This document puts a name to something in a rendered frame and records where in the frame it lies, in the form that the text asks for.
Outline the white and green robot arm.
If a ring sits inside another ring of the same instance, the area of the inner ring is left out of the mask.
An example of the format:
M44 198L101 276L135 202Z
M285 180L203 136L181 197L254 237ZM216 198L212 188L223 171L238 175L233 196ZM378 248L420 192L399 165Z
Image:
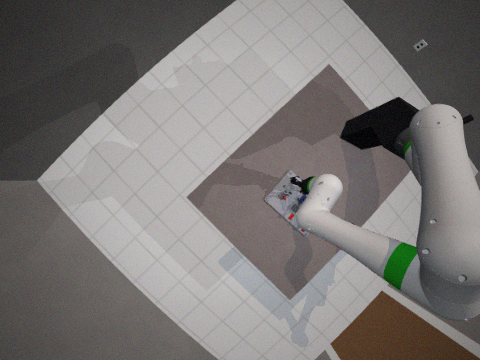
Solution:
M330 213L343 190L332 174L305 179L307 198L297 224L435 314L453 321L475 318L480 314L480 190L463 129L473 120L449 105L429 105L395 140L395 150L421 185L416 247Z

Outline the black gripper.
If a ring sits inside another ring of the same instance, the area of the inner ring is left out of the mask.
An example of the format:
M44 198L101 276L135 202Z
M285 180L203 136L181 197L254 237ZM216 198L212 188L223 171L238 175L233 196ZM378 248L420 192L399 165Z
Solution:
M296 180L296 181L295 181L295 180ZM300 186L301 188L298 187L296 190L297 190L297 191L300 191L300 193L302 193L302 192L303 192L303 189L302 189L303 182L304 182L304 180L302 180L302 179L300 180L299 176L297 175L296 178L293 177L293 178L290 180L289 184L292 184L292 185L294 184L294 185ZM295 184L295 183L296 183L296 184ZM300 184L300 185L299 185L299 184ZM302 184L302 185L301 185L301 184ZM303 193L304 193L304 192L303 192Z

